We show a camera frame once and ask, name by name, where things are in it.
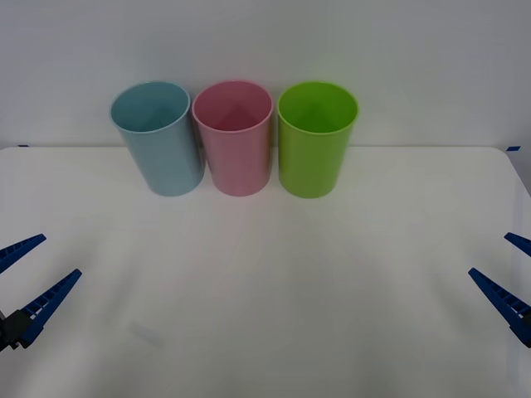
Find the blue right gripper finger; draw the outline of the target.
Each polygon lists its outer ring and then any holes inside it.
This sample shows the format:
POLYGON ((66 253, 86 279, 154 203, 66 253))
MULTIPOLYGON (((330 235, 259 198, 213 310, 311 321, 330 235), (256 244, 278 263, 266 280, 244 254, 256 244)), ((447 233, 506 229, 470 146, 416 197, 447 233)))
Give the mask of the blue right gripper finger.
POLYGON ((507 322, 513 334, 530 347, 530 306, 476 268, 470 269, 468 275, 507 322))
POLYGON ((525 254, 531 254, 531 240, 511 232, 507 233, 504 238, 525 254))

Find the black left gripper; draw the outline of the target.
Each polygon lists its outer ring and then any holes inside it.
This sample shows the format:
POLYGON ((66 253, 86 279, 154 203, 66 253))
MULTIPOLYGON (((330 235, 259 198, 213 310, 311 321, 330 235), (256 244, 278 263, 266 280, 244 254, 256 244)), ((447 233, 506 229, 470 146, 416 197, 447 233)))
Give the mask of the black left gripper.
MULTIPOLYGON (((46 237, 39 234, 0 249, 0 273, 9 269, 45 240, 46 237)), ((0 312, 1 350, 7 347, 15 350, 19 346, 31 346, 81 276, 81 271, 74 269, 45 293, 9 315, 8 331, 7 317, 0 312)))

